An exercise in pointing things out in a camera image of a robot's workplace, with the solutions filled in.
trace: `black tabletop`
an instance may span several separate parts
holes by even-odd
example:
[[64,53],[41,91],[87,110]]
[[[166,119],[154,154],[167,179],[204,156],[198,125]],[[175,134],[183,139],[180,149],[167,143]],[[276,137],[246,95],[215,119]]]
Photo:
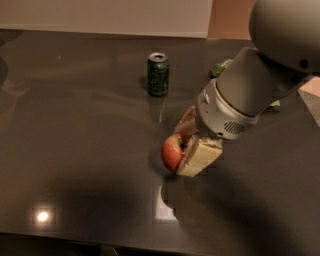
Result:
[[[298,94],[225,142],[195,178],[161,162],[162,142],[210,68],[249,41],[1,33],[0,232],[205,255],[319,255],[320,128]],[[160,98],[146,91],[155,51],[170,63]]]

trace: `green soda can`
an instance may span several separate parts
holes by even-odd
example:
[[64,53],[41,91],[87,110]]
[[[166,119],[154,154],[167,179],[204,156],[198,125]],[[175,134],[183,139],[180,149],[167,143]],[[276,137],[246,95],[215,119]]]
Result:
[[168,92],[169,61],[161,52],[150,54],[148,60],[148,93],[152,96],[163,96]]

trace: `wall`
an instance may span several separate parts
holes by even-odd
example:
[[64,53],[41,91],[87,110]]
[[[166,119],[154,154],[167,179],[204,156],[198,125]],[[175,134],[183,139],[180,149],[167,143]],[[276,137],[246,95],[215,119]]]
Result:
[[213,0],[209,38],[250,39],[249,17],[256,0]]
[[212,0],[2,0],[0,27],[206,38]]

